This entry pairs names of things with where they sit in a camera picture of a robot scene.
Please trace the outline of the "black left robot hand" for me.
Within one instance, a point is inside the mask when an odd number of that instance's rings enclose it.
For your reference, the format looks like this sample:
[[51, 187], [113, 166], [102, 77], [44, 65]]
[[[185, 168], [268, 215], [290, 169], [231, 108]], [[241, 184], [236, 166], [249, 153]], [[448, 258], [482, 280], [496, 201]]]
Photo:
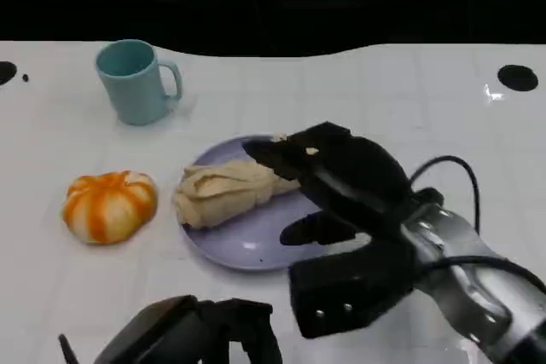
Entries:
[[281, 363], [272, 306], [239, 298], [167, 298], [142, 309], [95, 359], [96, 363], [229, 363], [238, 343], [251, 363]]

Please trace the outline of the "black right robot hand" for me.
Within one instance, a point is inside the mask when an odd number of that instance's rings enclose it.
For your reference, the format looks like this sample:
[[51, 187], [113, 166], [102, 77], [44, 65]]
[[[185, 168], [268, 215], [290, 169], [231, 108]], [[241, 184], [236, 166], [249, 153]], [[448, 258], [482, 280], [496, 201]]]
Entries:
[[319, 209], [282, 230], [285, 246], [329, 245], [359, 232], [394, 240], [423, 205], [444, 202], [435, 188], [414, 190], [401, 164], [378, 143], [330, 122], [278, 141], [253, 138], [243, 149], [275, 175], [297, 182]]

